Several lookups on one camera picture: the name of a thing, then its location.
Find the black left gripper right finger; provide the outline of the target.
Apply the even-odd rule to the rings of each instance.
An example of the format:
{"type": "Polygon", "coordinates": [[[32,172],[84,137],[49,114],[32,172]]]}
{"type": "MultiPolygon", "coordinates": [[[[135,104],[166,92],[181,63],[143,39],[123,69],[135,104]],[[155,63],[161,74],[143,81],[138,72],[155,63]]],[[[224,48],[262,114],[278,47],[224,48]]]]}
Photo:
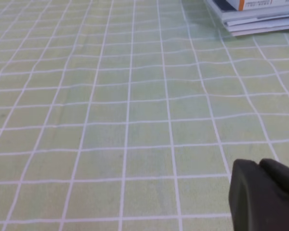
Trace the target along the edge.
{"type": "Polygon", "coordinates": [[[273,159],[264,158],[260,167],[269,175],[277,186],[289,195],[289,167],[273,159]]]}

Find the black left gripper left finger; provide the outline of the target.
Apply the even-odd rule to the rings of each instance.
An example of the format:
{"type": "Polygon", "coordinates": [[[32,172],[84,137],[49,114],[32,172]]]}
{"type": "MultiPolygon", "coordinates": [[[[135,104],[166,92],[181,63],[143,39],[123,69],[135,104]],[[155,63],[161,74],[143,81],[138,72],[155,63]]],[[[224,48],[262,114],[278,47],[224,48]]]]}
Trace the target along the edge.
{"type": "Polygon", "coordinates": [[[289,231],[289,195],[259,163],[234,161],[228,200],[234,230],[289,231]]]}

